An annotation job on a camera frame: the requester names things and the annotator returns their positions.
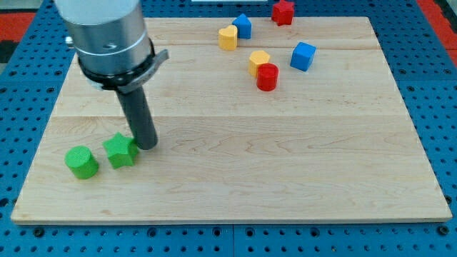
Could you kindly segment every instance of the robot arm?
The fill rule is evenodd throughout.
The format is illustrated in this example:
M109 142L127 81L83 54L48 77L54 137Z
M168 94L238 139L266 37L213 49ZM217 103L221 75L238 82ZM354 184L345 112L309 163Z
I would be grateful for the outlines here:
M84 75L117 93L138 147L150 149L157 135L142 85L167 60L149 39L139 0L56 0Z

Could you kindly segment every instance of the blue cube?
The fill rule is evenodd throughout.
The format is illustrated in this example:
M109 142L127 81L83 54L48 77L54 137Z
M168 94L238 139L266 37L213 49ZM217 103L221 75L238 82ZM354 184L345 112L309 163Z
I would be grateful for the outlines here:
M308 71L313 62L314 53L316 53L315 46L303 42L298 43L292 53L291 66L302 71Z
M242 14L238 16L238 18L236 18L231 24L238 28L239 39L251 38L252 24L246 15Z

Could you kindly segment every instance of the yellow hexagon block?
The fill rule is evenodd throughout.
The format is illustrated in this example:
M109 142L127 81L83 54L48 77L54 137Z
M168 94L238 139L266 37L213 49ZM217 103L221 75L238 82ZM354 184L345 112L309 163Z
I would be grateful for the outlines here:
M250 75L252 75L254 78L257 78L258 67L262 64L267 64L269 61L270 55L267 54L265 51L253 51L251 56L249 57L248 71Z
M219 47L223 50L233 51L238 43L238 29L229 25L225 29L219 29Z

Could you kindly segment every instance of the green block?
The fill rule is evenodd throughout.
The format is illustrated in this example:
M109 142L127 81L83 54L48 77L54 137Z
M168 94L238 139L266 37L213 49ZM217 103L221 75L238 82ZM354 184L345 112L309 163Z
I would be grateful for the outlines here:
M65 155L65 164L79 179L90 178L99 170L99 163L91 150L85 146L75 146L70 149Z
M113 138L103 142L103 147L113 168L135 165L138 148L133 138L122 136L118 132Z

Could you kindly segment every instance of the toy block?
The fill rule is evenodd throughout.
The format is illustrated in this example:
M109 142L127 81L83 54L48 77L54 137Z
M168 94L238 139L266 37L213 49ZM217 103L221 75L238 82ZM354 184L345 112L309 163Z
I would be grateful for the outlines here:
M133 138L117 133L113 138L103 142L103 147L113 168L135 165L134 158L138 148Z
M262 91L272 91L278 82L279 69L274 64L262 64L257 71L257 87Z
M271 20L275 21L278 26L291 25L295 12L294 6L293 2L280 0L279 3L273 5Z
M219 47L223 50L233 51L238 43L238 29L234 25L228 25L225 29L219 29Z
M75 146L65 155L65 164L79 179L91 178L99 170L99 163L85 146Z
M253 51L249 57L248 71L250 75L257 78L257 69L261 64L266 64L270 61L270 55L265 51Z
M314 53L316 53L315 46L303 42L298 43L292 53L291 66L302 71L308 71L313 62Z
M232 23L238 28L238 38L239 39L250 39L252 24L249 21L248 17L245 14L238 16Z

